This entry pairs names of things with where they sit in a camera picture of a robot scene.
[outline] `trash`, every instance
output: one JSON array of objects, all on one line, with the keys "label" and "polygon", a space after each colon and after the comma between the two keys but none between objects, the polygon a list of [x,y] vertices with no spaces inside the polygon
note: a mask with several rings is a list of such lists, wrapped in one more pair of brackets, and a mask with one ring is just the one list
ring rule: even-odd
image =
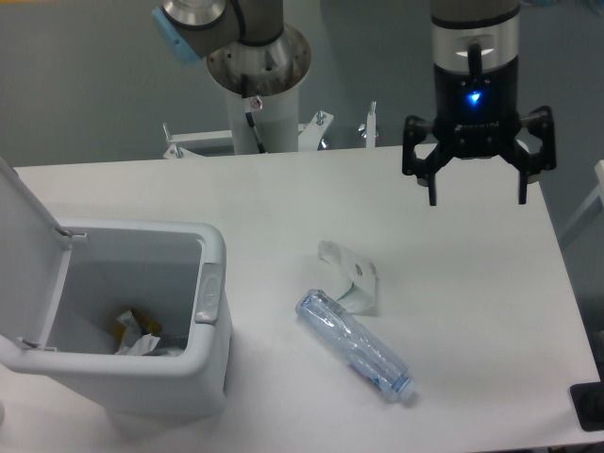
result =
[{"label": "trash", "polygon": [[332,241],[321,241],[317,247],[319,260],[338,267],[344,286],[335,288],[332,296],[351,313],[359,313],[376,305],[376,266],[358,253]]},{"label": "trash", "polygon": [[150,333],[143,335],[131,347],[120,346],[120,350],[115,353],[116,356],[144,356],[152,352],[159,343],[159,337],[154,337]]},{"label": "trash", "polygon": [[415,384],[407,374],[405,362],[323,291],[308,291],[296,305],[295,312],[368,378],[386,401],[410,399]]},{"label": "trash", "polygon": [[[146,328],[139,324],[139,319]],[[117,317],[117,322],[119,324],[115,333],[119,335],[122,331],[122,335],[121,338],[118,337],[120,347],[115,353],[116,356],[143,356],[158,345],[159,337],[148,333],[148,330],[161,332],[161,326],[139,310],[125,311]]]}]

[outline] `bottle cap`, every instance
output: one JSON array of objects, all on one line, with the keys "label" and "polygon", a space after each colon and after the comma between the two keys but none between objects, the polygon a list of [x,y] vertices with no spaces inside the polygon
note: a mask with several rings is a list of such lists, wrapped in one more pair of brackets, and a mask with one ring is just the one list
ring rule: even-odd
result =
[{"label": "bottle cap", "polygon": [[398,389],[398,399],[408,401],[413,392],[415,392],[415,382],[412,379],[407,379],[401,388]]}]

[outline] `blue led light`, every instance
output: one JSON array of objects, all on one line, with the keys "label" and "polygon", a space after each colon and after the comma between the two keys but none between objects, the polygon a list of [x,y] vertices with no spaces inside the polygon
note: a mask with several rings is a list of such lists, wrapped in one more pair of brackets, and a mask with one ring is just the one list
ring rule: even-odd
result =
[{"label": "blue led light", "polygon": [[471,92],[467,95],[468,104],[470,104],[472,107],[477,106],[481,96],[481,92]]}]

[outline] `gray floor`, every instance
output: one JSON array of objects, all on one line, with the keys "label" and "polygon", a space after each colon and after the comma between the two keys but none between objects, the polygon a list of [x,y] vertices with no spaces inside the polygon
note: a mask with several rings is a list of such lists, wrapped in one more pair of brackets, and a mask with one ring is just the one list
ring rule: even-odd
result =
[{"label": "gray floor", "polygon": [[[226,129],[205,64],[177,63],[160,40],[158,3],[0,4],[0,155],[14,166],[158,159],[163,122],[173,133]],[[285,15],[313,53],[301,120],[333,113],[334,147],[361,145],[371,100],[380,145],[401,143],[407,115],[434,116],[428,2],[286,0]],[[519,108],[554,110],[559,168],[542,187],[559,228],[604,159],[604,17],[579,0],[521,17]],[[564,253],[589,331],[604,328],[602,217]]]}]

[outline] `open trash bin lid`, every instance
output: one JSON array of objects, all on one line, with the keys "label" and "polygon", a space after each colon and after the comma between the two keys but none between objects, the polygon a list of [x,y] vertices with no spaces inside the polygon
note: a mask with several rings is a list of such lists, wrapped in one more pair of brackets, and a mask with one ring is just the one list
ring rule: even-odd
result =
[{"label": "open trash bin lid", "polygon": [[0,159],[0,335],[21,347],[48,339],[70,258],[65,234]]}]

